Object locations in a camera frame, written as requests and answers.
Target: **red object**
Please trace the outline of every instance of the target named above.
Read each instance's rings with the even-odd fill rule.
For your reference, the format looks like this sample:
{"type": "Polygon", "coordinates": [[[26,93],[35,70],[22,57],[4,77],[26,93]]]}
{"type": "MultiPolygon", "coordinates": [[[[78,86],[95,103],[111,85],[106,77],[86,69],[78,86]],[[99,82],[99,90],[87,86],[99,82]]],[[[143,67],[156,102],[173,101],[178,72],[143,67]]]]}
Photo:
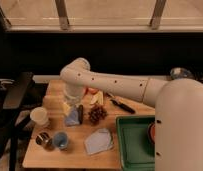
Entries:
{"type": "Polygon", "coordinates": [[[152,144],[155,144],[155,123],[151,123],[148,127],[148,136],[152,144]]]}

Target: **black wall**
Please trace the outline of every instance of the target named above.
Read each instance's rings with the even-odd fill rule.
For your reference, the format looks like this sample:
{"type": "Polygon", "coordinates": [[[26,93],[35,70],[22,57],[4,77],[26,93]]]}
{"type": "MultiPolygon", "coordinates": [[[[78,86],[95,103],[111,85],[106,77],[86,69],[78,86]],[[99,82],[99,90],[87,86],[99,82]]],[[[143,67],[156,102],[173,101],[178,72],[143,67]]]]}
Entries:
{"type": "Polygon", "coordinates": [[[203,33],[5,33],[0,25],[0,75],[20,71],[59,74],[76,57],[92,70],[169,74],[175,66],[203,71],[203,33]]]}

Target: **white cup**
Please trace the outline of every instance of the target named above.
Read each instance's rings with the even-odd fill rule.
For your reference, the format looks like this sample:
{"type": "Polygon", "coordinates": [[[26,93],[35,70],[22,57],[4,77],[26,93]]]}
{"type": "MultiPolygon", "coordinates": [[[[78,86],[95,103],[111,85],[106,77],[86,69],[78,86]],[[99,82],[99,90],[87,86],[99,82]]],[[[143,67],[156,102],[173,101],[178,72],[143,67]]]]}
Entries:
{"type": "Polygon", "coordinates": [[[49,124],[47,110],[44,107],[34,108],[30,113],[30,118],[40,126],[47,126],[49,124]]]}

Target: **napkin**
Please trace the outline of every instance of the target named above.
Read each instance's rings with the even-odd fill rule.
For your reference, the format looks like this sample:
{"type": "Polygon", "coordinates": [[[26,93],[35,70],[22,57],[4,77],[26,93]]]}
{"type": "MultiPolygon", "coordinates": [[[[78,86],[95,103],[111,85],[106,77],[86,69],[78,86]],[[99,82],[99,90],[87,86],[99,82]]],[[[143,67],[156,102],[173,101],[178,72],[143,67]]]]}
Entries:
{"type": "Polygon", "coordinates": [[[101,128],[92,133],[84,142],[88,155],[109,150],[113,147],[113,138],[107,128],[101,128]]]}

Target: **metal pole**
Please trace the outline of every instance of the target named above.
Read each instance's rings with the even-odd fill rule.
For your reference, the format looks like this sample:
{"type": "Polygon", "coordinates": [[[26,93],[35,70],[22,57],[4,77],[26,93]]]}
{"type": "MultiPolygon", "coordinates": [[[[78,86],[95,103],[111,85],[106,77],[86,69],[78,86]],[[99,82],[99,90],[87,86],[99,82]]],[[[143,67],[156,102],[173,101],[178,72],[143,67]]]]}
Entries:
{"type": "Polygon", "coordinates": [[[158,29],[161,23],[161,16],[164,11],[166,0],[156,0],[155,8],[153,11],[152,19],[150,20],[150,26],[152,29],[158,29]]]}
{"type": "Polygon", "coordinates": [[[0,7],[0,21],[5,30],[10,30],[12,25],[11,25],[10,21],[6,18],[1,7],[0,7]]]}
{"type": "Polygon", "coordinates": [[[67,10],[64,0],[55,0],[56,8],[59,15],[59,23],[60,27],[63,30],[68,30],[69,28],[69,20],[67,16],[67,10]]]}

